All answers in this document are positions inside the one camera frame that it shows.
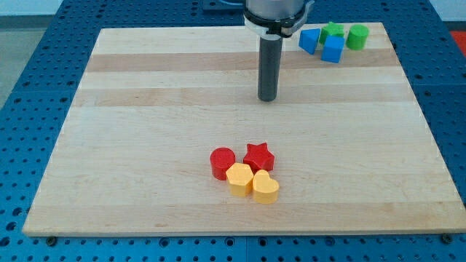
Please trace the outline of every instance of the blue perforated table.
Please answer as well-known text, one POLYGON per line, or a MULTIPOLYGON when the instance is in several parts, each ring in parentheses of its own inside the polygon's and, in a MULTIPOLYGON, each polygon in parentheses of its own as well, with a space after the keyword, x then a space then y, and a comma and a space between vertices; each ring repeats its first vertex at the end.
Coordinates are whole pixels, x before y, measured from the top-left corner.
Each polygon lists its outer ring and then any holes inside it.
MULTIPOLYGON (((101 28, 240 25, 198 1, 65 0, 0 112, 0 261, 466 261, 466 234, 67 239, 21 233, 101 28)), ((466 59, 430 3, 317 1, 308 23, 383 22, 466 200, 466 59)))

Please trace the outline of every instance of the blue cube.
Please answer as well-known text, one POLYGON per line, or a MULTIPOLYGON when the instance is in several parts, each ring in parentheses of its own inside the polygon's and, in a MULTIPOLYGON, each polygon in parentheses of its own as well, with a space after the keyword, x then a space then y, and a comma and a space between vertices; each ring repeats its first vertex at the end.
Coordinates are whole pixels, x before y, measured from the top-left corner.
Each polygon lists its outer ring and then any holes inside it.
POLYGON ((323 45, 323 61, 339 63, 343 53, 344 38, 340 36, 328 36, 323 45))
POLYGON ((306 50, 309 54, 313 55, 315 47, 319 40, 320 29, 308 29, 301 31, 299 35, 299 47, 306 50))

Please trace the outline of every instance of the wood grain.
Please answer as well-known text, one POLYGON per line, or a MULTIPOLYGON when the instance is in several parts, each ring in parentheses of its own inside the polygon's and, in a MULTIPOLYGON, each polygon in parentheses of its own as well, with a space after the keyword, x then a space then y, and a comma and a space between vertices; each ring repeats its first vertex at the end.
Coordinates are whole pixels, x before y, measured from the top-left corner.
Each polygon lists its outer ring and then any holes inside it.
POLYGON ((336 65, 300 50, 298 33, 286 39, 271 103, 257 99, 257 38, 243 27, 102 30, 23 231, 466 231, 465 208, 383 25, 366 25, 367 49, 346 49, 336 65), (271 205, 231 196, 210 174, 213 149, 241 159, 246 143, 264 141, 280 183, 271 205))

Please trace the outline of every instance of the yellow block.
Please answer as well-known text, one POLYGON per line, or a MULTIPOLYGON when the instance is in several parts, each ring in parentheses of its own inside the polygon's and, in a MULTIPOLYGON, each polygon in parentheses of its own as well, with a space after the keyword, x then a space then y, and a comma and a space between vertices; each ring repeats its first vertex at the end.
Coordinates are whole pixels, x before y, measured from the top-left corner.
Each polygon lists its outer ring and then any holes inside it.
POLYGON ((253 190, 253 177, 249 164, 234 163, 226 171, 230 193, 234 196, 246 197, 253 190))
POLYGON ((278 199, 278 189, 280 185, 270 178, 266 170, 259 170, 253 179, 253 198, 261 204, 271 204, 278 199))

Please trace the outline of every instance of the red cylinder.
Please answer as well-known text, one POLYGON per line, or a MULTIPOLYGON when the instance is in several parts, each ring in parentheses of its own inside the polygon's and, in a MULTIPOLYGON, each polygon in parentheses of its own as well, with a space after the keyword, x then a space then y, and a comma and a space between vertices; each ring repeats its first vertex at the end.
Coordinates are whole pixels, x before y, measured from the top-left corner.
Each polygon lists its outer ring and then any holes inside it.
POLYGON ((226 180, 226 171, 235 161, 236 157, 230 148, 217 148, 210 155, 212 175, 219 180, 226 180))

